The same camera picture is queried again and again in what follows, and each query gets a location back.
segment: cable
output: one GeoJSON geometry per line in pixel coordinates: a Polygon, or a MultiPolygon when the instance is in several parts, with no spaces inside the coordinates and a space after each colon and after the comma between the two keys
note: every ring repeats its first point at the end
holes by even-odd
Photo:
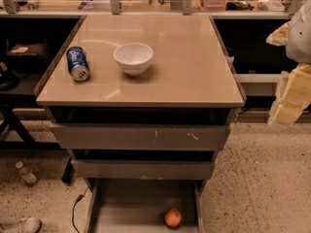
{"type": "Polygon", "coordinates": [[[72,208],[71,222],[72,222],[72,225],[74,226],[75,230],[76,230],[78,233],[80,233],[80,231],[78,230],[78,228],[77,228],[76,225],[75,225],[75,208],[76,208],[76,205],[78,204],[78,202],[81,201],[81,200],[85,197],[86,192],[87,192],[87,188],[86,188],[86,190],[85,190],[85,192],[84,192],[83,194],[80,194],[80,195],[78,196],[78,198],[76,199],[76,202],[75,202],[75,204],[74,204],[74,206],[73,206],[73,208],[72,208]]]}

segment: white shoe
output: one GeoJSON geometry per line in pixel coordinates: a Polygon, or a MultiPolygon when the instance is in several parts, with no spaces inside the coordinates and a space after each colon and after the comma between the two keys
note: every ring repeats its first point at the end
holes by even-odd
{"type": "Polygon", "coordinates": [[[22,218],[4,229],[0,227],[2,233],[36,233],[40,228],[41,220],[37,217],[22,218]]]}

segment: can lid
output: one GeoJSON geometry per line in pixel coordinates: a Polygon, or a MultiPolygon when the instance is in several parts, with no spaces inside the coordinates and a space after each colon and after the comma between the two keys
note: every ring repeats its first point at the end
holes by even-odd
{"type": "Polygon", "coordinates": [[[85,66],[78,65],[71,70],[71,76],[76,81],[84,81],[89,76],[89,70],[85,66]]]}
{"type": "Polygon", "coordinates": [[[20,161],[16,164],[16,168],[20,169],[23,167],[23,163],[20,161]]]}

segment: orange fruit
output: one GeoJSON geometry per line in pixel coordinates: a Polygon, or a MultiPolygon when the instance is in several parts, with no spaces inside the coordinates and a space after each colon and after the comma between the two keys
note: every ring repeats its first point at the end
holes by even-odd
{"type": "Polygon", "coordinates": [[[182,215],[177,209],[172,208],[166,212],[164,220],[167,226],[175,228],[181,223],[182,215]]]}

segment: plastic bottle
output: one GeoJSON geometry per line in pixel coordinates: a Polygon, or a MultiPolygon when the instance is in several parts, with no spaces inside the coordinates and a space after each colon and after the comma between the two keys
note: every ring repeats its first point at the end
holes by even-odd
{"type": "Polygon", "coordinates": [[[22,162],[18,162],[16,168],[18,169],[20,177],[25,180],[27,184],[32,185],[38,181],[37,177],[32,173],[31,167],[24,165],[22,162]]]}

